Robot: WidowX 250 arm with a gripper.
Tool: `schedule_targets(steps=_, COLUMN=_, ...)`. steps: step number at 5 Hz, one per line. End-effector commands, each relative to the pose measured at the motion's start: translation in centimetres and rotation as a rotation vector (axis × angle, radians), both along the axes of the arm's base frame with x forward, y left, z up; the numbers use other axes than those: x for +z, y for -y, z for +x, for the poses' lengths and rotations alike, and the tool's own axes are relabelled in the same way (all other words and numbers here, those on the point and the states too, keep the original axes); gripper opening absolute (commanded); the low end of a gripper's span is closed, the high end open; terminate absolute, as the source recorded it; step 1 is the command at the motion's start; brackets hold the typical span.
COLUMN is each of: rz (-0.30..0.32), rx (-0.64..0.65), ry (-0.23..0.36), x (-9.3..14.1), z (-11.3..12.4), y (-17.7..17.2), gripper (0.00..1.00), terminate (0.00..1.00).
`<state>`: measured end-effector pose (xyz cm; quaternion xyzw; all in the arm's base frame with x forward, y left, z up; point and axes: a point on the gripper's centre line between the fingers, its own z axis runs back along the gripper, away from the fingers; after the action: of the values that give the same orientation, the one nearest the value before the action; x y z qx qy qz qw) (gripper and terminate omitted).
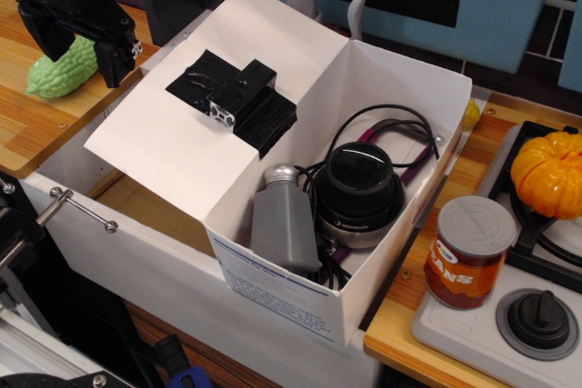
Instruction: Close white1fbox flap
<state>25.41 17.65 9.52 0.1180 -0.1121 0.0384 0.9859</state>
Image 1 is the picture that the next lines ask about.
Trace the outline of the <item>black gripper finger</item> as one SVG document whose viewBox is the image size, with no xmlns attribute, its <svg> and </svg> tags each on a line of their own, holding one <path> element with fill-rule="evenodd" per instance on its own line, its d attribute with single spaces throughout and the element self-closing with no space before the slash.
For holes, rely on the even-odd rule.
<svg viewBox="0 0 582 388">
<path fill-rule="evenodd" d="M 136 58 L 142 53 L 138 40 L 129 45 L 115 45 L 107 41 L 95 44 L 95 56 L 99 73 L 108 88 L 117 88 L 124 78 L 135 69 Z"/>
<path fill-rule="evenodd" d="M 26 30 L 52 61 L 58 61 L 75 41 L 75 34 L 59 25 L 43 7 L 18 0 L 18 12 Z"/>
</svg>

